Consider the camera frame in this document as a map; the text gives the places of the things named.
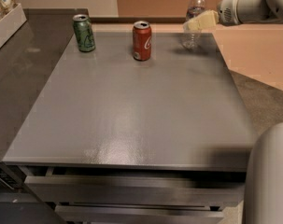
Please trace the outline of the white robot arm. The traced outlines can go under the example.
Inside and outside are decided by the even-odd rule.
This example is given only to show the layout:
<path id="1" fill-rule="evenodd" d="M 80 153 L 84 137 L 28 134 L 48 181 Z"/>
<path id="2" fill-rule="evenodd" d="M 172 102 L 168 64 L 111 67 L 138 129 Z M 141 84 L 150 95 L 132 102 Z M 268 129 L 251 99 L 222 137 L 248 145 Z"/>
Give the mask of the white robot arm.
<path id="1" fill-rule="evenodd" d="M 282 23 L 283 0 L 221 0 L 183 24 L 187 33 L 220 23 Z M 283 122 L 265 131 L 250 152 L 242 224 L 283 224 Z"/>

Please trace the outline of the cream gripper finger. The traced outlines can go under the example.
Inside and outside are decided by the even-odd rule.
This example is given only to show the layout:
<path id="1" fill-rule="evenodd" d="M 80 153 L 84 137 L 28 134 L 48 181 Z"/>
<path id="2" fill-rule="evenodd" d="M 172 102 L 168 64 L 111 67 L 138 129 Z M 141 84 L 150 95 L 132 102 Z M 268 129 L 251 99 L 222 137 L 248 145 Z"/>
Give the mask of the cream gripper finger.
<path id="1" fill-rule="evenodd" d="M 183 23 L 183 29 L 185 32 L 196 32 L 196 31 L 200 31 L 200 25 L 199 25 L 199 21 L 196 20 L 195 18 L 190 19 L 186 22 Z"/>
<path id="2" fill-rule="evenodd" d="M 219 23 L 219 14 L 215 10 L 207 10 L 198 15 L 195 20 L 199 29 L 206 29 Z"/>

